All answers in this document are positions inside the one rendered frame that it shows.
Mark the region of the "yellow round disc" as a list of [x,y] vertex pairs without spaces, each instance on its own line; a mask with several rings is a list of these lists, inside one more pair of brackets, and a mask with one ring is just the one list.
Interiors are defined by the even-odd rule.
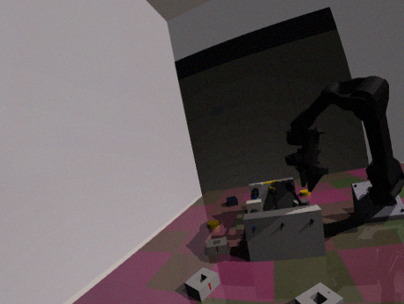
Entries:
[[310,194],[311,193],[308,190],[301,190],[300,193],[299,193],[300,196],[308,196]]
[[220,225],[220,224],[219,224],[219,222],[218,222],[217,220],[213,220],[213,221],[208,221],[208,222],[207,222],[207,226],[208,226],[208,228],[210,228],[210,229],[215,229],[215,228],[217,228],[219,225]]

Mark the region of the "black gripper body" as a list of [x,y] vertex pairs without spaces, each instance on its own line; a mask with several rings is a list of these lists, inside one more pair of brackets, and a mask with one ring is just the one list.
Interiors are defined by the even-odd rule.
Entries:
[[295,163],[293,166],[297,166],[299,169],[305,169],[308,173],[327,175],[328,167],[320,164],[320,162],[317,162],[318,153],[321,152],[319,147],[302,146],[302,148],[306,152],[307,163],[303,163],[303,161],[301,161],[300,163]]

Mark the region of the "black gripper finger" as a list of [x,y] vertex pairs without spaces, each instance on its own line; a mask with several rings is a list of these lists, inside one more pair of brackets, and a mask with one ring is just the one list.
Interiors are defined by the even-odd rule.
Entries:
[[307,175],[304,172],[306,172],[306,170],[305,169],[299,169],[299,168],[295,168],[295,169],[299,172],[302,187],[305,187],[306,184],[307,184]]
[[307,189],[311,192],[324,175],[304,172],[307,175]]

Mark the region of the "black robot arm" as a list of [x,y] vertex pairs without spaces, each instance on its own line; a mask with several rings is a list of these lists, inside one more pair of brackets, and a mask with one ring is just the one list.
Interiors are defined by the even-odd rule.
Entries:
[[[350,96],[341,95],[351,92]],[[389,83],[378,76],[331,82],[314,103],[292,121],[286,140],[290,145],[319,147],[320,134],[325,134],[325,131],[321,127],[308,128],[321,112],[330,104],[354,112],[364,122],[372,154],[366,173],[372,184],[368,190],[373,205],[395,205],[396,196],[404,185],[404,172],[400,162],[393,158],[386,118],[388,99]]]

